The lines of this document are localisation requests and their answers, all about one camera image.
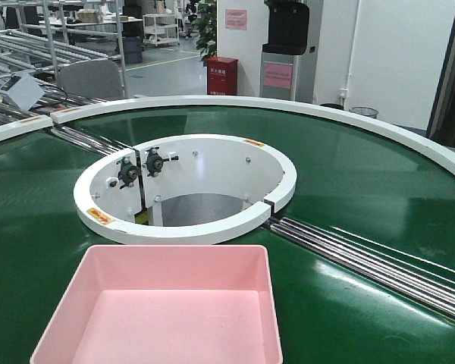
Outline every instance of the green conveyor belt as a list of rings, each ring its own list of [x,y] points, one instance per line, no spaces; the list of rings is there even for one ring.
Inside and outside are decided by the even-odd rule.
[[[260,140],[297,167],[297,191],[279,215],[372,240],[455,281],[455,177],[389,140],[234,107],[129,111],[72,125],[131,145],[185,133]],[[0,143],[0,364],[28,362],[87,247],[113,243],[81,223],[72,197],[98,159],[43,132]],[[455,322],[437,312],[261,228],[229,243],[268,248],[284,363],[455,363]]]

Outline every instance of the black trash can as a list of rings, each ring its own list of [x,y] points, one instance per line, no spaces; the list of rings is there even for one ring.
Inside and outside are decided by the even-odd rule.
[[[320,106],[325,106],[326,108],[336,108],[337,110],[344,110],[344,107],[339,104],[320,104]]]
[[[142,43],[135,36],[123,38],[123,52],[124,63],[141,63],[142,57]]]

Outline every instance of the circular opening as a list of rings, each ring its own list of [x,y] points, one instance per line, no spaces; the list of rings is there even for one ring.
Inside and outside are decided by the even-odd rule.
[[[116,241],[222,235],[216,243],[283,207],[296,178],[290,159],[264,143],[172,136],[104,157],[80,177],[74,198],[83,221]]]

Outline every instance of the trash bin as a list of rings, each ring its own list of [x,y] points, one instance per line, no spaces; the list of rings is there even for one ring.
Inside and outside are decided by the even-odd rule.
[[[320,104],[320,106],[324,106],[326,108],[336,108],[337,110],[344,110],[344,107],[339,104]]]
[[[207,64],[207,94],[237,95],[237,59],[211,57]]]
[[[374,108],[366,108],[366,107],[362,107],[362,106],[356,106],[354,108],[351,108],[349,111],[353,112],[354,114],[367,116],[368,118],[373,118],[373,119],[377,119],[378,114],[379,114],[379,111],[377,111]]]
[[[123,52],[124,63],[141,63],[142,56],[142,43],[135,36],[123,38]]]

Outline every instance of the black water dispenser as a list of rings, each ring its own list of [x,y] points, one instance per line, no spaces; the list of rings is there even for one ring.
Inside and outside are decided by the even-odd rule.
[[[268,42],[262,47],[260,96],[312,102],[322,0],[266,0]]]

